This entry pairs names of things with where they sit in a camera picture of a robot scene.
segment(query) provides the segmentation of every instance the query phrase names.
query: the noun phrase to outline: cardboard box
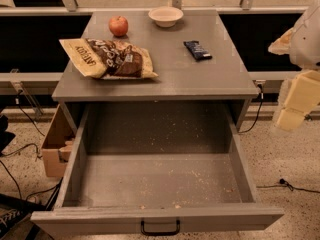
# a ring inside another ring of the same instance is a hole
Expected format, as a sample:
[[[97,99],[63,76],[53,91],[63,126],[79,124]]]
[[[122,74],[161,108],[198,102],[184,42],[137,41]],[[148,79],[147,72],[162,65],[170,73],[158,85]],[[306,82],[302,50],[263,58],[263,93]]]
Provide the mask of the cardboard box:
[[[71,153],[70,141],[73,138],[72,129],[62,109],[58,106],[41,146],[47,177],[63,177]]]

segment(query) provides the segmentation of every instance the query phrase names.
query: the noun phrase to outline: open drawer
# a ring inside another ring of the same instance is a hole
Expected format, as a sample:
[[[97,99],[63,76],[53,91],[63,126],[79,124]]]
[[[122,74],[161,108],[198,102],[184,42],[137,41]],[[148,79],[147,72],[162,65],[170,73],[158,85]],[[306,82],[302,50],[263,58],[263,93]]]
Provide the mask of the open drawer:
[[[263,230],[283,210],[258,202],[227,101],[87,105],[53,211],[52,236]]]

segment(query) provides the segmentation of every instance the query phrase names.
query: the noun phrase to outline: drawer handle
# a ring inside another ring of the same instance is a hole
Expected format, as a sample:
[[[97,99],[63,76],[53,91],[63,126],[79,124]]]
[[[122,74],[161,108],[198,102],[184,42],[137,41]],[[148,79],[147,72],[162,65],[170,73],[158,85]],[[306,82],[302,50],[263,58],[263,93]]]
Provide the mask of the drawer handle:
[[[141,233],[145,236],[174,236],[180,233],[180,220],[176,222],[176,230],[171,232],[147,232],[144,229],[144,221],[141,221]]]

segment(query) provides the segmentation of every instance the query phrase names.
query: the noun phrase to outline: apple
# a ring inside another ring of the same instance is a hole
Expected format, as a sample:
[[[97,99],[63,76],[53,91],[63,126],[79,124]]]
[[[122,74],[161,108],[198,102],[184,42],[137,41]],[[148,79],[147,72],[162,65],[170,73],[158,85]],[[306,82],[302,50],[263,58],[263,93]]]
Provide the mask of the apple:
[[[114,36],[124,36],[129,29],[128,20],[123,16],[113,16],[109,20],[109,29]]]

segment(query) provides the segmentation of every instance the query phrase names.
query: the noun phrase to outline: white bowl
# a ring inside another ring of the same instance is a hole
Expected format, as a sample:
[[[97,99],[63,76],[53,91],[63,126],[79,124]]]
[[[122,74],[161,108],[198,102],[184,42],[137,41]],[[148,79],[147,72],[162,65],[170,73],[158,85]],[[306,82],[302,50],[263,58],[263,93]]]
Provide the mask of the white bowl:
[[[149,17],[153,19],[159,27],[169,28],[174,26],[177,20],[183,17],[183,12],[175,7],[162,6],[152,9],[149,12]]]

